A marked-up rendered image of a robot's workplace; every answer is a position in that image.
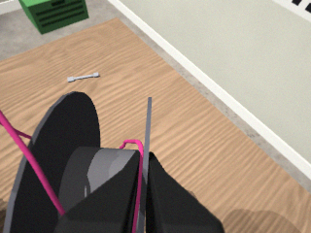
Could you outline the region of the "thin magenta cable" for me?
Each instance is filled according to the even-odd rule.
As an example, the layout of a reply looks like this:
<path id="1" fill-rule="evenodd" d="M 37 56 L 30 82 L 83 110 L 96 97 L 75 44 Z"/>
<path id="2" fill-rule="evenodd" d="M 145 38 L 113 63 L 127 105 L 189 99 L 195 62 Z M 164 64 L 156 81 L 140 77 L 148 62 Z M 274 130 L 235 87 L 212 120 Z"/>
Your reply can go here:
<path id="1" fill-rule="evenodd" d="M 9 123 L 9 121 L 6 119 L 6 117 L 3 115 L 3 113 L 0 110 L 0 124 L 5 127 L 5 129 L 8 131 L 8 133 L 11 135 L 11 137 L 14 139 L 14 141 L 17 143 L 18 147 L 21 149 L 23 154 L 26 156 L 28 161 L 30 162 L 31 166 L 33 167 L 34 171 L 36 172 L 38 178 L 40 179 L 42 185 L 44 186 L 46 192 L 50 196 L 52 202 L 56 206 L 57 210 L 61 215 L 65 214 L 63 207 L 61 206 L 60 202 L 58 201 L 55 193 L 52 190 L 52 187 L 50 183 L 48 182 L 44 172 L 42 171 L 40 165 L 38 164 L 37 160 L 27 147 L 27 145 L 23 142 L 23 140 L 20 138 L 20 136 L 25 137 L 27 139 L 30 139 L 31 136 L 22 133 L 18 130 L 15 130 L 13 126 Z M 20 135 L 20 136 L 19 136 Z M 139 176 L 138 176 L 138 187 L 137 187 L 137 197 L 136 197 L 136 204 L 135 204 L 135 212 L 134 212 L 134 219 L 133 219 L 133 227 L 132 227 L 132 233 L 136 232 L 136 224 L 137 224 L 137 217 L 138 217 L 138 211 L 139 211 L 139 204 L 140 204 L 140 195 L 141 195 L 141 182 L 142 182 L 142 169 L 143 169 L 143 156 L 144 156 L 144 148 L 139 140 L 125 140 L 120 146 L 120 149 L 123 149 L 126 145 L 126 143 L 130 144 L 137 144 L 139 151 L 140 151 L 140 163 L 139 163 Z"/>

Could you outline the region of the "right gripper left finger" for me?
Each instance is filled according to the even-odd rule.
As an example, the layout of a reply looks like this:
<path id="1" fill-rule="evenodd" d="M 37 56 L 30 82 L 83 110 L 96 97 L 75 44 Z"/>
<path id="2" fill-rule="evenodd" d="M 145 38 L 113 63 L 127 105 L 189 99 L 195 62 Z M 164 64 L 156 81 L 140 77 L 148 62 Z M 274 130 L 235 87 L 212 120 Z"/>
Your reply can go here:
<path id="1" fill-rule="evenodd" d="M 132 233 L 140 151 L 111 179 L 63 214 L 53 233 Z"/>

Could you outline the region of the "black cable reel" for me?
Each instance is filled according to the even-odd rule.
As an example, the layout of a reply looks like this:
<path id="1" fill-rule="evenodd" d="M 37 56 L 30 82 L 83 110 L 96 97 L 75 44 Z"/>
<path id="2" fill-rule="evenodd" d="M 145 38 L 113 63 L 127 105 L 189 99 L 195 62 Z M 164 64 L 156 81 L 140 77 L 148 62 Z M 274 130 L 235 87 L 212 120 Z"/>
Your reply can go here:
<path id="1" fill-rule="evenodd" d="M 135 233 L 144 233 L 152 97 L 148 97 L 140 204 Z M 27 147 L 67 212 L 111 179 L 135 151 L 101 148 L 99 119 L 81 91 L 59 97 L 35 128 Z M 2 233 L 53 233 L 61 215 L 25 155 L 11 189 Z"/>

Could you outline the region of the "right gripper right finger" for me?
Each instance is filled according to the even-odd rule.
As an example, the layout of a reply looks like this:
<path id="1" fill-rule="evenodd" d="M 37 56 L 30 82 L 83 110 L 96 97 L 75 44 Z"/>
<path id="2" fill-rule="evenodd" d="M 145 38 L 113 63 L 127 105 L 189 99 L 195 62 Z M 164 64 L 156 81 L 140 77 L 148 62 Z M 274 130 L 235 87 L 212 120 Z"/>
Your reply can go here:
<path id="1" fill-rule="evenodd" d="M 151 151 L 146 233 L 225 233 L 221 221 L 176 182 Z"/>

